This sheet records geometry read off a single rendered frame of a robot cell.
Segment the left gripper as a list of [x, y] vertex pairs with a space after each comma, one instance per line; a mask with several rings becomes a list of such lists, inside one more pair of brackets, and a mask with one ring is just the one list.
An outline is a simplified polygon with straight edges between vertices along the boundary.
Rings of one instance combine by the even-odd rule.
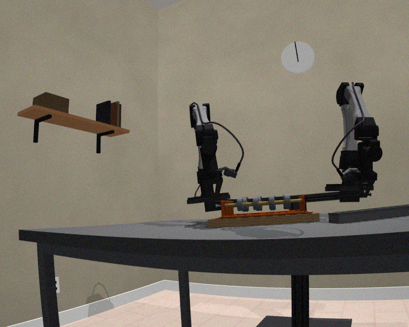
[[[354, 171], [354, 177], [362, 196], [367, 198], [374, 182], [377, 180], [377, 173], [373, 171], [373, 162], [368, 159], [364, 160], [364, 158], [358, 157], [358, 169], [348, 168], [342, 174], [345, 176], [345, 173], [349, 174], [351, 171]], [[368, 183], [365, 192], [362, 183]]]

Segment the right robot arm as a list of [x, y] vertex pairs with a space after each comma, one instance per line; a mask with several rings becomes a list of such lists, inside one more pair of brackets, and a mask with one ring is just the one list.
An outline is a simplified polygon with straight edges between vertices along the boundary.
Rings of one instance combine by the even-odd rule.
[[[211, 197], [210, 193], [202, 183], [201, 173], [204, 173], [202, 160], [207, 158], [216, 158], [218, 131], [214, 130], [213, 124], [203, 124], [199, 115], [198, 107], [189, 105], [191, 114], [191, 128], [195, 129], [196, 143], [199, 150], [199, 163], [197, 171], [198, 184], [201, 186], [201, 196], [187, 198], [188, 200]], [[209, 103], [199, 106], [202, 121], [210, 122]], [[207, 116], [206, 116], [207, 115]], [[193, 120], [194, 119], [194, 120]], [[197, 121], [196, 121], [197, 119]], [[225, 169], [225, 176], [236, 178], [237, 173]]]

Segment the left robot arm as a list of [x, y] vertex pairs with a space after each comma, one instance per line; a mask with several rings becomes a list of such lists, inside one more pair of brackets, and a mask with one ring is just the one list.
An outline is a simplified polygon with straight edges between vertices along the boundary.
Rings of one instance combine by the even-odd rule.
[[[348, 168], [358, 169], [357, 156], [364, 160], [377, 162], [383, 154], [380, 141], [377, 140], [379, 127], [366, 109], [362, 98], [363, 89], [363, 83], [355, 83], [354, 86], [350, 86], [348, 82], [342, 82], [336, 92], [336, 101], [341, 106], [343, 115], [344, 136], [363, 120], [362, 112], [365, 117], [364, 122], [353, 129], [343, 141], [339, 161], [339, 169], [342, 169], [342, 173]], [[362, 142], [357, 143], [357, 140]], [[341, 179], [342, 184], [327, 184], [326, 186], [358, 186], [354, 172], [345, 173]]]

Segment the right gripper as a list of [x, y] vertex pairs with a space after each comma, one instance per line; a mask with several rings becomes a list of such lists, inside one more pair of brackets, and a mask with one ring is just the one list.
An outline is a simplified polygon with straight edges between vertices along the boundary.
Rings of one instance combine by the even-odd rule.
[[[221, 190], [221, 186], [223, 183], [223, 178], [222, 178], [223, 170], [227, 169], [233, 172], [234, 170], [226, 166], [218, 169], [217, 159], [215, 158], [207, 158], [205, 160], [202, 160], [202, 164], [203, 164], [203, 170], [204, 170], [204, 173], [201, 173], [201, 177], [203, 178], [202, 183], [204, 184], [204, 186], [206, 187], [206, 189], [208, 190], [212, 198], [218, 199], [220, 190]], [[211, 187], [212, 184], [216, 184], [215, 192], [213, 191]]]

